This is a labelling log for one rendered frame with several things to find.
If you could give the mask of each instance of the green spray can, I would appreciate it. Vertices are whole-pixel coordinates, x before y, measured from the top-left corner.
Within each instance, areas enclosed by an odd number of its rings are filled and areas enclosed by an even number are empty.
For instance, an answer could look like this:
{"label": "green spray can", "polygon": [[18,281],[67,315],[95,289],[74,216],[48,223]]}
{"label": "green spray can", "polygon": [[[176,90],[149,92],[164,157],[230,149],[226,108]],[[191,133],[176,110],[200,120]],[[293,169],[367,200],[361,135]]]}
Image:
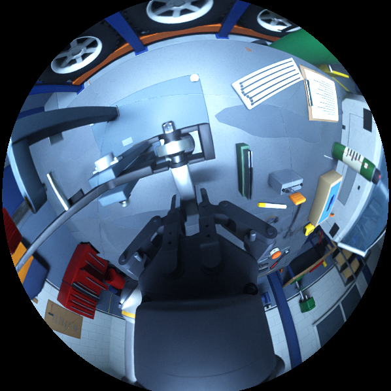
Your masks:
{"label": "green spray can", "polygon": [[335,159],[341,160],[341,162],[357,171],[366,180],[374,184],[380,181],[381,173],[375,165],[348,146],[334,143],[332,154]]}

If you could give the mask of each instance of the white tile wall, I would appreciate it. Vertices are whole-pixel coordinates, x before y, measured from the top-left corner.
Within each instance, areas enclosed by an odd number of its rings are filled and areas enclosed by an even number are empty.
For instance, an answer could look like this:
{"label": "white tile wall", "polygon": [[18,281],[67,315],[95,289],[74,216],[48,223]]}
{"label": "white tile wall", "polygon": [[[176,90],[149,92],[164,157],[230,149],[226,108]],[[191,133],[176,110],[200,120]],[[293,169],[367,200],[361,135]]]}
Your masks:
{"label": "white tile wall", "polygon": [[[372,272],[375,270],[376,263],[376,260],[368,261],[368,264],[372,265]],[[363,296],[367,288],[364,276],[358,276],[356,285],[360,295]],[[316,307],[312,311],[301,313],[299,306],[300,296],[294,296],[288,300],[303,362],[319,349],[316,328],[313,324],[338,303],[350,287],[351,285],[346,288],[343,286],[341,277],[338,275],[336,268],[333,267],[305,291],[309,297],[314,297]],[[42,292],[37,297],[38,304],[33,302],[33,305],[43,318],[48,299],[61,305],[57,301],[57,296],[58,289],[46,282]],[[291,370],[291,365],[279,311],[277,307],[272,307],[266,310],[265,313],[275,354],[284,360],[284,372],[286,373]],[[80,339],[69,337],[56,331],[54,333],[87,362],[101,371],[121,379],[125,376],[125,326],[124,319],[96,311],[93,320],[83,318]]]}

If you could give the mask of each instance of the silver alloy wheel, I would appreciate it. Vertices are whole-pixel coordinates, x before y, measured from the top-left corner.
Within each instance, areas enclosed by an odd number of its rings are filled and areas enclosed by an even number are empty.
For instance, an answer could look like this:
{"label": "silver alloy wheel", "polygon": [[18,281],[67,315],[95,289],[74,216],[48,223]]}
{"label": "silver alloy wheel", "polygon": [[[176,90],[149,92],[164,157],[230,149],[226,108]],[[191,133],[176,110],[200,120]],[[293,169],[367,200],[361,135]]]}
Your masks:
{"label": "silver alloy wheel", "polygon": [[95,37],[79,37],[70,43],[71,47],[61,52],[53,61],[56,73],[72,73],[90,64],[102,51],[102,42]]}
{"label": "silver alloy wheel", "polygon": [[[190,22],[204,16],[213,6],[213,0],[204,0],[200,7],[192,4],[198,2],[194,0],[152,0],[146,7],[146,14],[159,23],[177,24]],[[157,7],[156,3],[165,3],[165,5]]]}
{"label": "silver alloy wheel", "polygon": [[[275,32],[283,32],[285,29],[292,26],[292,23],[288,19],[268,10],[261,11],[257,17],[257,21],[263,28]],[[291,33],[300,29],[301,27],[296,27],[289,30],[289,32]]]}

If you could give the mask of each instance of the white and yellow pen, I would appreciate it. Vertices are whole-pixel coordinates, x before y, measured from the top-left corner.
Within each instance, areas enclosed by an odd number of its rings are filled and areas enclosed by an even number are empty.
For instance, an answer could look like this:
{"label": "white and yellow pen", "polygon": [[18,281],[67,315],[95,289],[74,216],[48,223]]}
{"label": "white and yellow pen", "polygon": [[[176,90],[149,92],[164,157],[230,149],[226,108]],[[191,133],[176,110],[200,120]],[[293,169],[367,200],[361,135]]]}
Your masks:
{"label": "white and yellow pen", "polygon": [[286,205],[281,205],[278,203],[258,202],[258,206],[259,206],[259,208],[286,209]]}

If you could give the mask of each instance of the orange button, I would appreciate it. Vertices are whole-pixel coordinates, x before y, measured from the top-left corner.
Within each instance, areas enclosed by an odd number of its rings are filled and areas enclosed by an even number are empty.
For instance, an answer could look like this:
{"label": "orange button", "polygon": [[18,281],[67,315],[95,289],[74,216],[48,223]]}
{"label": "orange button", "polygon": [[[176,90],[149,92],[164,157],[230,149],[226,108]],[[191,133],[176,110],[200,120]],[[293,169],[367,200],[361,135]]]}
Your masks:
{"label": "orange button", "polygon": [[281,251],[277,251],[277,252],[275,252],[275,253],[271,256],[271,259],[272,259],[272,260],[275,260],[275,259],[278,258],[280,255],[281,255]]}

